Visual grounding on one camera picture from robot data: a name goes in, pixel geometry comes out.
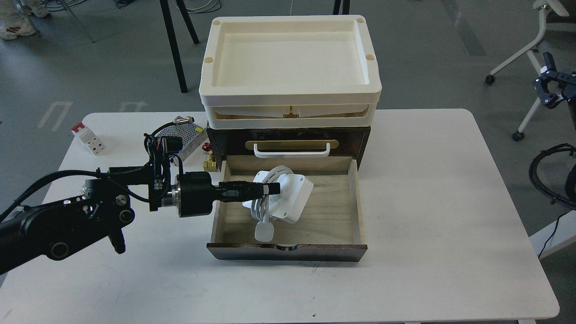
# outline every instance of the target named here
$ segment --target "white table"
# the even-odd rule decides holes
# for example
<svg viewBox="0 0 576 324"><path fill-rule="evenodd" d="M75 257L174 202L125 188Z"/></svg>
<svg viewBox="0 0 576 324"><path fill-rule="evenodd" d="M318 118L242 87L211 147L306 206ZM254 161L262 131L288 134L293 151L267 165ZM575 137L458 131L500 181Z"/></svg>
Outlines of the white table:
<svg viewBox="0 0 576 324"><path fill-rule="evenodd" d="M142 133L176 115L91 114L107 152L74 140L61 169L147 161ZM200 170L205 153L185 161ZM360 263L220 261L212 216L150 213L132 200L126 253L104 239L42 256L0 288L2 323L311 323L541 319L559 312L518 213L466 110L377 111L359 171L368 251ZM81 177L45 201L72 196ZM138 193L145 188L134 186Z"/></svg>

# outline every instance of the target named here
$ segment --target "black table leg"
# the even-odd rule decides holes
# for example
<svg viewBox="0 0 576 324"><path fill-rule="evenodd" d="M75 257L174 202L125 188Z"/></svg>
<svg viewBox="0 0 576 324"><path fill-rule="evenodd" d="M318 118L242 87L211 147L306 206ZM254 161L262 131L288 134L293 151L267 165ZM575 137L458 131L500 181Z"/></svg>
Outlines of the black table leg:
<svg viewBox="0 0 576 324"><path fill-rule="evenodd" d="M182 60L180 59L180 51L178 50L178 43L176 42L176 34L174 33L174 25L172 24L172 16L170 16L168 0L160 0L160 7L162 8L162 15L164 16L164 24L166 25L172 59L174 60L174 67L176 68L178 83L180 84L180 92L187 93L188 86L186 85L186 77L184 76L184 69L182 68Z"/></svg>
<svg viewBox="0 0 576 324"><path fill-rule="evenodd" d="M192 37L192 41L194 44L199 44L200 40L198 39L198 35L196 35L196 30L194 30L194 25L192 25L192 20L190 19L190 15L186 10L184 0L176 0L176 3L178 4L178 9L180 9L180 13L182 14L184 22L186 22L186 27L188 27L188 32L190 33L190 37Z"/></svg>
<svg viewBox="0 0 576 324"><path fill-rule="evenodd" d="M334 0L334 9L332 10L332 14L339 14L340 13L340 3L342 0Z"/></svg>
<svg viewBox="0 0 576 324"><path fill-rule="evenodd" d="M342 5L342 14L350 14L350 0L344 0Z"/></svg>

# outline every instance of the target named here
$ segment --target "wooden drawer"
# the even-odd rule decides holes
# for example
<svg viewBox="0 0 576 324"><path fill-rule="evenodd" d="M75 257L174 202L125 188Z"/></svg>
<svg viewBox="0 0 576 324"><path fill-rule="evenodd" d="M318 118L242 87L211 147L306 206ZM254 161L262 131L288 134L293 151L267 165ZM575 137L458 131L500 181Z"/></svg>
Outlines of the wooden drawer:
<svg viewBox="0 0 576 324"><path fill-rule="evenodd" d="M269 243L254 238L256 221L239 202L217 202L208 250L218 259L358 262L367 250L362 237L362 212L356 159L259 159L228 156L221 181L251 181L260 170L285 165L314 183L295 224L274 221Z"/></svg>
<svg viewBox="0 0 576 324"><path fill-rule="evenodd" d="M330 156L348 156L356 159L357 167L360 167L364 149L370 135L370 127L329 127L329 128L303 128L303 129L231 129L216 130L207 128L208 137L212 144L214 158L218 168L222 169L222 161L228 156L249 155L253 156L252 142L282 141L292 143L293 150L309 152L318 150L318 147L304 145L310 141L330 141L332 145Z"/></svg>

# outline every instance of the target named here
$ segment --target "gray floor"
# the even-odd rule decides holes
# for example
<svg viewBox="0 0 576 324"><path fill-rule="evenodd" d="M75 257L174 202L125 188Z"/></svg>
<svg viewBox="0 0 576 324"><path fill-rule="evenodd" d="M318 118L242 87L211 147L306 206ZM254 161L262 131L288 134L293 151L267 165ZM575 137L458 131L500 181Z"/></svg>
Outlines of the gray floor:
<svg viewBox="0 0 576 324"><path fill-rule="evenodd" d="M289 15L291 6L293 15L329 14L333 4L331 0L222 2L218 12L192 15L202 42L197 46L172 7L190 89L186 94L179 91L160 6L154 0L136 0L120 10L111 0L73 7L96 39L93 44L65 12L34 19L42 37L0 42L0 210L34 180L58 169L73 137L69 128L86 114L122 107L201 111L200 64L214 17ZM192 7L205 1L187 3ZM351 13L365 16L370 29L383 83L379 109L470 110L528 235L566 211L550 205L527 176L540 150L564 142L576 144L566 105L540 111L526 139L514 142L510 135L536 97L531 86L536 73L523 56L498 73L494 85L483 82L493 67L534 38L537 13L531 1L354 0ZM54 110L48 115L51 106ZM573 163L566 157L552 159L543 164L543 178L560 186ZM35 194L27 203L41 203L45 193ZM572 246L542 260L560 314L538 323L576 321L575 251Z"/></svg>

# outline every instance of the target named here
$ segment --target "shoe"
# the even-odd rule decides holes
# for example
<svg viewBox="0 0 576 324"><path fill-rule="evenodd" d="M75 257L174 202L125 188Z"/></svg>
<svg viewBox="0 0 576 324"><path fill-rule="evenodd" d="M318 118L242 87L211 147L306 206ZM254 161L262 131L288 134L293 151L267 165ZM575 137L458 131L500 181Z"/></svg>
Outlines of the shoe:
<svg viewBox="0 0 576 324"><path fill-rule="evenodd" d="M50 14L50 12L44 8L43 5L41 4L37 4L37 5L32 5L32 6L28 6L28 5L24 5L24 9L26 9L26 11L21 10L22 12L27 12L28 14L34 14L34 16L38 17L38 18L44 18L47 15Z"/></svg>
<svg viewBox="0 0 576 324"><path fill-rule="evenodd" d="M34 35L36 30L26 19L22 19L20 26L16 27L6 27L2 26L0 29L0 38L3 40L15 39L18 36L30 36Z"/></svg>

